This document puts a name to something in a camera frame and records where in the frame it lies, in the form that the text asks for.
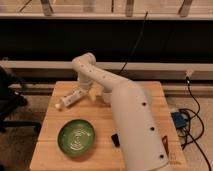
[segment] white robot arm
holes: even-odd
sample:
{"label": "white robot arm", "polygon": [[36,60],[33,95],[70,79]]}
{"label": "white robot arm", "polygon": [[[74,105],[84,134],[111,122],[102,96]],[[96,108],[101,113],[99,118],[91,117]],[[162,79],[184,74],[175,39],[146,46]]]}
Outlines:
{"label": "white robot arm", "polygon": [[111,92],[110,104],[126,170],[171,171],[146,91],[133,81],[94,65],[91,53],[72,61],[81,88],[90,89],[94,80]]}

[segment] green bowl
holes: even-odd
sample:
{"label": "green bowl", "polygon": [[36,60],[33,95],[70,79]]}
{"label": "green bowl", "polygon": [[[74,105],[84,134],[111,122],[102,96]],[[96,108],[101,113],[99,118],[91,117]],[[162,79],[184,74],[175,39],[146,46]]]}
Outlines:
{"label": "green bowl", "polygon": [[66,123],[58,134],[58,146],[70,157],[80,157],[93,145],[95,131],[86,120],[76,119]]}

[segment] wooden table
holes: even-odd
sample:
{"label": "wooden table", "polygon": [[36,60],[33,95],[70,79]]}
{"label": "wooden table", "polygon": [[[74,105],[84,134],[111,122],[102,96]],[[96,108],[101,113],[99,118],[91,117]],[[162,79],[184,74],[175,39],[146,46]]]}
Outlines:
{"label": "wooden table", "polygon": [[[174,128],[170,111],[159,82],[138,82],[151,91],[152,111],[161,136],[168,136],[169,159],[174,170],[185,171],[187,165]],[[77,87],[76,82],[57,82],[43,122],[30,165],[31,171],[124,171],[120,148],[115,148],[111,135],[116,133],[110,106],[101,97],[92,102],[85,97],[71,108],[57,111],[55,103],[61,96]],[[101,87],[94,84],[96,94]],[[57,145],[57,136],[62,126],[73,119],[86,119],[95,128],[96,141],[83,157],[72,159],[65,156]]]}

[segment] wire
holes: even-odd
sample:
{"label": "wire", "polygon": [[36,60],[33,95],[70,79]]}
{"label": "wire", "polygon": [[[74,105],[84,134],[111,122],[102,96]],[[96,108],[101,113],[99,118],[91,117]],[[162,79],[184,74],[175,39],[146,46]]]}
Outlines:
{"label": "wire", "polygon": [[[187,126],[187,129],[188,129],[188,132],[190,133],[191,131],[191,121],[196,117],[199,119],[200,121],[200,124],[201,124],[201,132],[200,134],[195,138],[195,140],[198,140],[200,139],[204,132],[205,132],[205,126],[204,126],[204,123],[203,123],[203,120],[201,119],[201,117],[199,116],[199,113],[200,113],[200,104],[198,102],[198,100],[194,97],[194,95],[192,94],[192,91],[190,89],[190,79],[187,77],[186,78],[186,83],[187,83],[187,88],[188,88],[188,91],[189,91],[189,94],[190,96],[194,99],[194,101],[196,102],[197,106],[198,106],[198,109],[197,109],[197,112],[193,111],[192,109],[188,109],[188,108],[182,108],[180,109],[180,113],[184,114],[185,116],[187,116],[187,122],[188,122],[188,126]],[[189,141],[188,142],[188,135],[184,135],[184,136],[179,136],[181,138],[184,138],[184,143],[181,144],[182,146],[182,149],[185,149],[185,147],[191,143],[193,143],[193,141]]]}
{"label": "wire", "polygon": [[190,96],[194,99],[194,101],[197,103],[197,106],[198,106],[198,109],[197,109],[197,114],[200,112],[200,103],[197,101],[197,99],[194,97],[194,95],[192,94],[191,92],[191,89],[190,89],[190,79],[189,77],[186,77],[186,82],[187,82],[187,88],[188,88],[188,91],[189,91],[189,94]]}
{"label": "wire", "polygon": [[120,74],[123,72],[124,68],[126,67],[126,65],[128,64],[128,62],[130,61],[130,59],[133,57],[135,51],[137,50],[137,47],[138,47],[140,41],[141,41],[142,38],[143,38],[143,35],[144,35],[144,28],[145,28],[145,22],[146,22],[146,20],[147,20],[147,16],[148,16],[148,11],[147,11],[146,14],[145,14],[145,17],[144,17],[144,20],[143,20],[143,24],[142,24],[142,27],[141,27],[139,36],[138,36],[138,38],[137,38],[137,40],[136,40],[136,42],[135,42],[135,45],[134,45],[134,47],[132,48],[132,51],[131,51],[129,57],[127,58],[126,62],[124,63],[123,67],[122,67],[121,70],[118,72],[118,75],[120,75]]}
{"label": "wire", "polygon": [[197,146],[197,148],[199,149],[199,151],[200,151],[201,154],[203,155],[203,157],[204,157],[204,159],[205,159],[205,161],[206,161],[206,163],[207,163],[207,165],[208,165],[209,171],[211,171],[212,168],[211,168],[210,162],[209,162],[209,160],[208,160],[206,154],[203,152],[202,148],[200,147],[200,145],[197,143],[197,141],[195,140],[195,138],[190,134],[190,132],[188,132],[186,129],[183,129],[183,130],[185,131],[185,133],[186,133],[187,135],[189,135],[189,136],[191,137],[192,141],[195,143],[195,145]]}
{"label": "wire", "polygon": [[22,12],[26,7],[27,5],[29,5],[29,3],[31,2],[32,0],[28,0],[27,2],[25,2],[25,4],[18,10],[18,12]]}

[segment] railing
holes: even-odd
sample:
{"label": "railing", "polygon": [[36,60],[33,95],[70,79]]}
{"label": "railing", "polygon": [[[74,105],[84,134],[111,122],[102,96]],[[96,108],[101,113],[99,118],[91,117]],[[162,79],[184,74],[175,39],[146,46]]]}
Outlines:
{"label": "railing", "polygon": [[0,0],[0,17],[213,19],[213,0]]}

